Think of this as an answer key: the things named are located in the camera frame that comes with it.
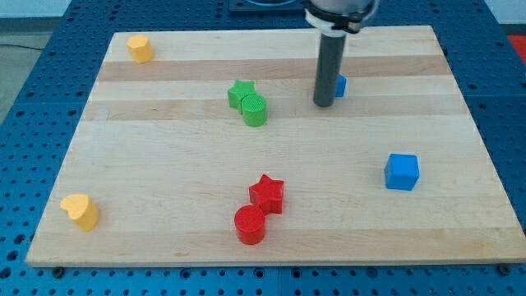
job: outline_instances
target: metal pegboard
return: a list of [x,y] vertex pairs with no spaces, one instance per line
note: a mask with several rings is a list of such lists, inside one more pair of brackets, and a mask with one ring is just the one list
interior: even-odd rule
[[[524,65],[484,2],[382,0],[376,25],[433,26],[525,227]],[[526,294],[526,265],[66,269],[55,279],[24,263],[113,32],[306,26],[298,12],[233,15],[226,0],[72,0],[0,126],[0,295]]]

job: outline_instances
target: red cylinder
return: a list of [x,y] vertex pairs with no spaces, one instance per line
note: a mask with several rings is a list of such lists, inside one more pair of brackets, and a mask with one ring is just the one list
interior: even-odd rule
[[265,237],[265,213],[259,206],[242,206],[233,218],[239,241],[255,245]]

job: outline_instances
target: yellow heart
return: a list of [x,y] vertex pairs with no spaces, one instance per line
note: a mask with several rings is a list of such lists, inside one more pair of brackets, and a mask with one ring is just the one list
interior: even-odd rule
[[84,231],[92,230],[99,220],[99,208],[87,194],[72,194],[60,201],[60,207]]

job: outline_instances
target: black cylinder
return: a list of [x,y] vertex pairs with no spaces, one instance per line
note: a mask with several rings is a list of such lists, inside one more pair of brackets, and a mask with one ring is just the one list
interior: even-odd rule
[[329,107],[335,102],[339,68],[344,55],[345,37],[321,35],[320,53],[314,85],[314,104]]

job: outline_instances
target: blue cube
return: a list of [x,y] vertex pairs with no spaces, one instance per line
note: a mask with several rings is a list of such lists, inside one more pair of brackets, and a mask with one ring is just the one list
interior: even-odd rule
[[411,191],[420,177],[416,155],[389,155],[384,169],[385,186],[388,189]]
[[342,98],[345,95],[345,86],[347,85],[347,78],[338,74],[338,85],[336,85],[336,98]]

